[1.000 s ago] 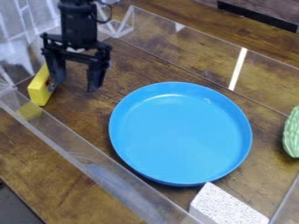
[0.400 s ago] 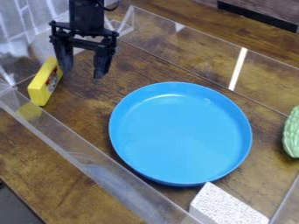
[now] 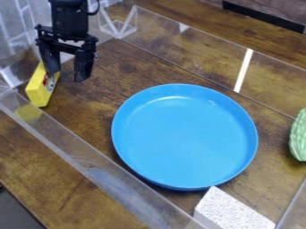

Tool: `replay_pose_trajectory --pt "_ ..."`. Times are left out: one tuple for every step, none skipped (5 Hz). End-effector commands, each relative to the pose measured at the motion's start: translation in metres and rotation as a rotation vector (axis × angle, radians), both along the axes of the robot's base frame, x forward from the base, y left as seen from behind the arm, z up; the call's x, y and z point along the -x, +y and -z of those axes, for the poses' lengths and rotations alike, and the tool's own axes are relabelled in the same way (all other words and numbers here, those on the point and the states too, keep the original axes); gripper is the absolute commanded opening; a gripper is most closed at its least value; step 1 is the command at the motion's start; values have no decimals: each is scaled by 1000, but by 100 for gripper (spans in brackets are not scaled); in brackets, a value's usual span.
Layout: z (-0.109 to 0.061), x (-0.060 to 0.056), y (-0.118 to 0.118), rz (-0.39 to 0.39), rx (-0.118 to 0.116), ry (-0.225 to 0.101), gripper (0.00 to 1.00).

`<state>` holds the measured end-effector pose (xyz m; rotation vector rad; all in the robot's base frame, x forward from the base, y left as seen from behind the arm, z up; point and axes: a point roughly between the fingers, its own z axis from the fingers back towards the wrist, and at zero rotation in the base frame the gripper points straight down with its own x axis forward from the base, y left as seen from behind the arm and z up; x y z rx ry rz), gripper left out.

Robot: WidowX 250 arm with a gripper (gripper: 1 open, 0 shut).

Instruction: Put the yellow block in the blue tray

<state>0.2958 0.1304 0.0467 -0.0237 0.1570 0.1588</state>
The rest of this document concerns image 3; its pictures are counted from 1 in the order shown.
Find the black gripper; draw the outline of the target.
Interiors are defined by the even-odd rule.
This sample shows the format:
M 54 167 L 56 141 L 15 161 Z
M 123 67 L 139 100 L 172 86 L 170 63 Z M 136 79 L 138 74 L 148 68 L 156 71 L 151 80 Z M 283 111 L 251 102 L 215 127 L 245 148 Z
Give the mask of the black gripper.
M 62 69 L 60 52 L 75 55 L 74 81 L 90 78 L 96 60 L 98 38 L 88 34 L 88 17 L 99 8 L 88 11 L 87 0 L 48 0 L 51 4 L 51 26 L 38 25 L 36 44 L 40 58 L 50 75 Z

